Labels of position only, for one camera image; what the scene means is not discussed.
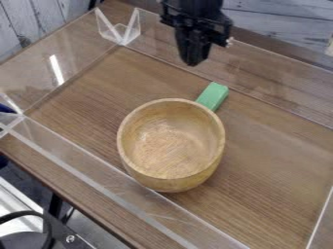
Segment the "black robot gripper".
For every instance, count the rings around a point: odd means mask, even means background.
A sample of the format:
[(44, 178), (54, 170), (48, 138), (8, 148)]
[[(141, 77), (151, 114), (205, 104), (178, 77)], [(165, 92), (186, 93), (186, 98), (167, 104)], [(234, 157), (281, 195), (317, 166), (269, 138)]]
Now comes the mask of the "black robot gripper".
[(233, 20), (222, 12), (223, 0), (159, 1), (162, 23), (174, 28), (181, 59), (186, 64), (198, 65), (207, 59), (213, 44), (229, 45)]

